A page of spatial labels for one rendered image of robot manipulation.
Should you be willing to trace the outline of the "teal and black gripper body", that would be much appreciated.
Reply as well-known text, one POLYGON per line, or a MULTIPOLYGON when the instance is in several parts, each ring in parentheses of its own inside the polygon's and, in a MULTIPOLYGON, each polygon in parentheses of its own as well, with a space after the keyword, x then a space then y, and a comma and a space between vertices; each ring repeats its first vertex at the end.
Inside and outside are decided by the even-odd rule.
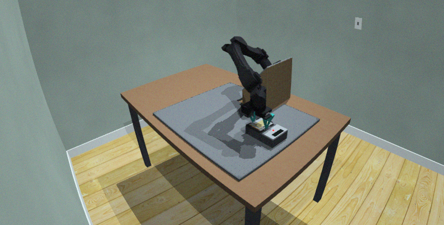
POLYGON ((263 111, 263 112, 261 112, 261 113, 255 111, 255 115, 258 116, 258 117, 263 118, 264 120, 267 120, 267 119, 269 119, 270 117, 272 117, 271 114, 266 115, 266 113, 268 113, 268 112, 272 112, 272 108, 267 107, 266 104, 265 104, 265 111, 263 111))

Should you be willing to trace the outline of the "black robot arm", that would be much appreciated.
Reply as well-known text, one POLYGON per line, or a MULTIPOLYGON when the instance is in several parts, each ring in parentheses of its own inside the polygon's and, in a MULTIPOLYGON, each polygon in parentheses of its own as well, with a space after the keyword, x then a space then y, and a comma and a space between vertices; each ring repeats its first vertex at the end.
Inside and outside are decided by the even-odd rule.
POLYGON ((250 93, 250 101, 241 105, 241 112, 249 118, 254 111, 259 113, 265 111, 266 87, 260 85, 261 76, 251 69, 243 55, 251 57, 263 69, 272 64, 264 49, 250 47, 240 36, 234 36, 230 41, 231 44, 224 44, 222 50, 231 56, 243 87, 250 93))

